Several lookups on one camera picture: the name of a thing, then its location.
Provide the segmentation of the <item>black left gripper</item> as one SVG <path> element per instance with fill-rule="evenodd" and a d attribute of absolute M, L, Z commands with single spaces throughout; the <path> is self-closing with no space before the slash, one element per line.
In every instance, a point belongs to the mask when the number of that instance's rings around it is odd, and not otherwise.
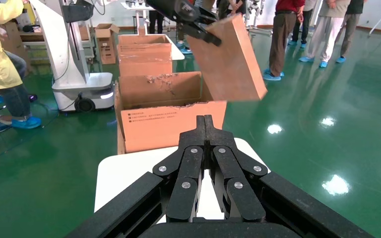
<path fill-rule="evenodd" d="M 204 27 L 219 20 L 218 15 L 211 10 L 200 6 L 196 8 L 188 0 L 146 0 L 145 2 L 163 16 L 178 22 L 187 35 L 218 47 L 222 44 L 220 38 Z"/>

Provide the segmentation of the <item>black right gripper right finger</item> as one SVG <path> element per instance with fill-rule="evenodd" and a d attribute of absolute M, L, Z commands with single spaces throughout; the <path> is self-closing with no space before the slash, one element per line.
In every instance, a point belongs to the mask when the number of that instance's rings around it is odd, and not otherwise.
<path fill-rule="evenodd" d="M 205 118 L 206 159 L 221 211 L 237 222 L 281 225 L 302 238 L 370 234 L 237 148 L 232 133 Z"/>

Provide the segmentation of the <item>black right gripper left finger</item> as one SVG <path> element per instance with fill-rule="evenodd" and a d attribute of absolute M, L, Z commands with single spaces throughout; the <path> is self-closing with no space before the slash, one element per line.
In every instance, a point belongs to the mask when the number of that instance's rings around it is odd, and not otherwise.
<path fill-rule="evenodd" d="M 180 134 L 176 151 L 146 172 L 69 238 L 177 238 L 173 225 L 189 225 L 197 214 L 203 179 L 205 122 Z"/>

